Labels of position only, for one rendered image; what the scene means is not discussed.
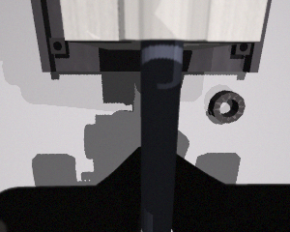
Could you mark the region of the dark grey metal shaft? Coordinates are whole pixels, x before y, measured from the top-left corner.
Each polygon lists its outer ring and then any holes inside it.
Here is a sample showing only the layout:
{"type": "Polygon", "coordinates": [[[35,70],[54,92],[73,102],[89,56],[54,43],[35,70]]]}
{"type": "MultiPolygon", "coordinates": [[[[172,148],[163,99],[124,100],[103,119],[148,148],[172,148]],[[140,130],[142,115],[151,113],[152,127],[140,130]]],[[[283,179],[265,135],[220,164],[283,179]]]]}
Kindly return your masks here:
{"type": "Polygon", "coordinates": [[[171,232],[183,41],[140,42],[141,229],[171,232]]]}

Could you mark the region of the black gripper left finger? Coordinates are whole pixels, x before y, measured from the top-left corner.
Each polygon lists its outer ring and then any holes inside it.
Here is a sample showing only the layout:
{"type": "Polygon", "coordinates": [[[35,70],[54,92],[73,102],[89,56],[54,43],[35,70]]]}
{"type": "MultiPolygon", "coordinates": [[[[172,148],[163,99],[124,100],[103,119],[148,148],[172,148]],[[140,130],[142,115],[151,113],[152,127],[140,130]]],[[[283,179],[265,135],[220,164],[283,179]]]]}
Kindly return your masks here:
{"type": "Polygon", "coordinates": [[[0,232],[141,232],[141,147],[95,186],[0,191],[0,232]]]}

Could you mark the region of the dark grey ring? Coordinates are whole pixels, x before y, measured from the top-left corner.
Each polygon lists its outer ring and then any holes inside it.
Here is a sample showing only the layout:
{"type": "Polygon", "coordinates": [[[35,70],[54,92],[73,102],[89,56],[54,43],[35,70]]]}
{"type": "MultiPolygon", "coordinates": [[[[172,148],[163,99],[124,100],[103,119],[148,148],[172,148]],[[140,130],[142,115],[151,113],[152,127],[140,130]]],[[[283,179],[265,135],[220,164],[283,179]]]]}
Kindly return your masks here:
{"type": "Polygon", "coordinates": [[[210,115],[213,115],[221,123],[232,123],[237,121],[245,111],[245,101],[237,93],[232,91],[220,91],[215,93],[215,95],[210,99],[208,112],[210,115]],[[226,113],[220,113],[220,105],[226,100],[232,100],[232,107],[226,113]]]}

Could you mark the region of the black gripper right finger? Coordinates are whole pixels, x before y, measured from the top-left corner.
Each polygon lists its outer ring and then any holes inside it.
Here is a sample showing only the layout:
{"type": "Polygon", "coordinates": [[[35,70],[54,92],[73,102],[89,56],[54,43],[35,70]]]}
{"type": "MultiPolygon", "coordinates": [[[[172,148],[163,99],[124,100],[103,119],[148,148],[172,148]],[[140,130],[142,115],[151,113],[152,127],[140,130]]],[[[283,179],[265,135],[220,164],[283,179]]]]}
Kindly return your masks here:
{"type": "Polygon", "coordinates": [[[172,232],[235,232],[245,220],[290,220],[290,184],[225,184],[177,154],[172,232]]]}

